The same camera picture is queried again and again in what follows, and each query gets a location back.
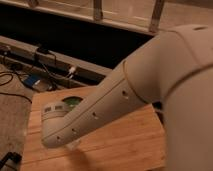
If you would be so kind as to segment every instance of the wire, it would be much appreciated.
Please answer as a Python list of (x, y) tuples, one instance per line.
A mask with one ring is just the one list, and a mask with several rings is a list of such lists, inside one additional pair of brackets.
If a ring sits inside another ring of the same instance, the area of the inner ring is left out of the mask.
[(3, 163), (5, 166), (7, 166), (8, 168), (12, 169), (12, 170), (15, 170), (15, 171), (18, 171), (15, 167), (12, 167), (10, 166), (9, 164), (7, 163)]
[(1, 95), (6, 95), (6, 96), (16, 96), (16, 97), (22, 97), (26, 100), (28, 100), (30, 103), (32, 103), (32, 100), (29, 99), (28, 97), (21, 95), (21, 94), (13, 94), (13, 93), (4, 93), (4, 92), (0, 92)]
[(8, 73), (4, 73), (4, 74), (0, 75), (0, 78), (1, 77), (5, 77), (5, 76), (9, 76), (10, 79), (5, 81), (4, 83), (0, 83), (0, 86), (6, 85), (6, 84), (10, 83), (13, 80), (13, 75), (12, 74), (8, 74)]
[(52, 77), (52, 78), (54, 78), (54, 79), (57, 79), (57, 80), (64, 80), (64, 79), (67, 79), (67, 80), (68, 80), (68, 78), (67, 78), (68, 75), (65, 76), (65, 78), (64, 78), (64, 77), (56, 76), (55, 74), (53, 74), (52, 72), (50, 72), (50, 71), (48, 70), (48, 68), (44, 65), (44, 63), (42, 63), (42, 62), (39, 62), (39, 63), (43, 66), (45, 72), (46, 72), (50, 77)]
[[(9, 83), (13, 80), (13, 78), (14, 78), (14, 77), (13, 77), (13, 74), (16, 74), (17, 77), (18, 77), (18, 79), (19, 79), (19, 81), (22, 82), (20, 76), (21, 76), (21, 75), (24, 75), (24, 74), (14, 73), (14, 72), (12, 72), (12, 71), (3, 71), (3, 72), (0, 72), (0, 78), (5, 77), (5, 76), (10, 76), (10, 79), (7, 80), (7, 81), (5, 81), (4, 83), (1, 83), (0, 86), (9, 84)], [(1, 94), (1, 95), (8, 95), (8, 96), (22, 97), (22, 98), (28, 100), (30, 103), (32, 103), (31, 99), (29, 99), (28, 97), (26, 97), (26, 96), (24, 96), (24, 95), (21, 95), (21, 94), (5, 93), (5, 92), (0, 92), (0, 94)]]

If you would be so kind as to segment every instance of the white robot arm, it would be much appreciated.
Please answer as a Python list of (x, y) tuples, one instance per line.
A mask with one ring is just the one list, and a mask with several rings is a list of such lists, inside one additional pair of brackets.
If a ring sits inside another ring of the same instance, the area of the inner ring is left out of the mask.
[(156, 101), (164, 106), (166, 169), (213, 170), (213, 28), (188, 25), (156, 36), (74, 110), (45, 110), (42, 142), (62, 146)]

